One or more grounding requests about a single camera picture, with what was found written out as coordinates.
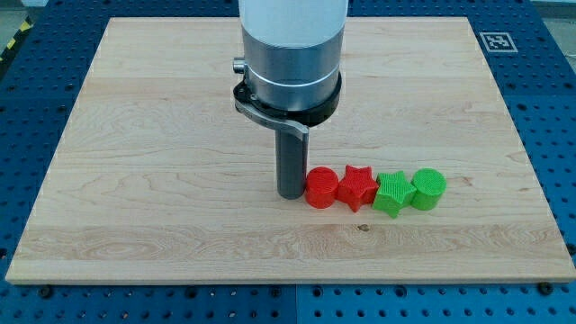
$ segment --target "green block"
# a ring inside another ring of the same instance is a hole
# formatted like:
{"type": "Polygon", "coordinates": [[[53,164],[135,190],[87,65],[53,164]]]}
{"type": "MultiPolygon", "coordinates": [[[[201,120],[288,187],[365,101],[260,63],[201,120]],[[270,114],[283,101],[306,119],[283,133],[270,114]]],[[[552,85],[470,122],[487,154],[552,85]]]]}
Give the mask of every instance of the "green block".
{"type": "Polygon", "coordinates": [[[416,188],[410,184],[403,171],[394,174],[378,174],[376,182],[380,185],[372,208],[386,212],[396,218],[400,210],[410,205],[416,188]]]}
{"type": "Polygon", "coordinates": [[[412,184],[417,191],[411,205],[421,211],[429,211],[436,207],[446,190],[444,176],[431,168],[420,169],[412,178],[412,184]]]}

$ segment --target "red cylinder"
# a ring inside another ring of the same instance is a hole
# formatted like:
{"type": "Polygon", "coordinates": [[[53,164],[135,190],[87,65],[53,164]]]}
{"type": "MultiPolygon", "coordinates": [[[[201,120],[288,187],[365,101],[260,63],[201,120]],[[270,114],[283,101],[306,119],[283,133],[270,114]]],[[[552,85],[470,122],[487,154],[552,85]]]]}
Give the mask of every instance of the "red cylinder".
{"type": "Polygon", "coordinates": [[[306,178],[306,202],[314,208],[328,208],[336,200],[338,175],[329,167],[315,167],[306,178]]]}

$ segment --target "green cylinder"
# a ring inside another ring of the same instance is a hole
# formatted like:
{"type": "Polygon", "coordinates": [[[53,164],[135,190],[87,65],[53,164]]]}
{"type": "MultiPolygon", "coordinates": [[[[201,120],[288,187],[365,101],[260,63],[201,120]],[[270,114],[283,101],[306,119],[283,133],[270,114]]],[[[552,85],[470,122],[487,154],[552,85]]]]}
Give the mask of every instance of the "green cylinder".
{"type": "Polygon", "coordinates": [[[416,187],[416,194],[410,204],[418,210],[429,211],[436,207],[446,190],[446,179],[435,169],[423,168],[414,174],[412,185],[416,187]]]}

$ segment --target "yellow and black tape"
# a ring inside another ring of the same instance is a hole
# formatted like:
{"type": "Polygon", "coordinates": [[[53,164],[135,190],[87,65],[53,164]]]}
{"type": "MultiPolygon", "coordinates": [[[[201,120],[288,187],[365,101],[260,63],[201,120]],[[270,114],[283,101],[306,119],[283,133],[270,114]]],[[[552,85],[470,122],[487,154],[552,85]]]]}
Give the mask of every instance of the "yellow and black tape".
{"type": "Polygon", "coordinates": [[[26,17],[24,22],[20,25],[18,31],[16,31],[16,34],[10,41],[8,41],[6,48],[2,51],[2,54],[0,54],[0,79],[2,79],[12,64],[12,61],[16,57],[16,53],[18,53],[20,47],[23,45],[24,40],[32,31],[32,26],[32,20],[30,17],[26,17]]]}

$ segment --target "wood knot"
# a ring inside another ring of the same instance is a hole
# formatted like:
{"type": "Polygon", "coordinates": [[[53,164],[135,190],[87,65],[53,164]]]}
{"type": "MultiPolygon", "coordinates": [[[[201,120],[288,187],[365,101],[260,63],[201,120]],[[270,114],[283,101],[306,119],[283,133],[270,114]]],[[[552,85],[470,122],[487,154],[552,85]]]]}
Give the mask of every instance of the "wood knot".
{"type": "Polygon", "coordinates": [[[368,231],[368,230],[370,230],[370,225],[362,224],[362,225],[358,226],[358,229],[361,231],[368,231]]]}

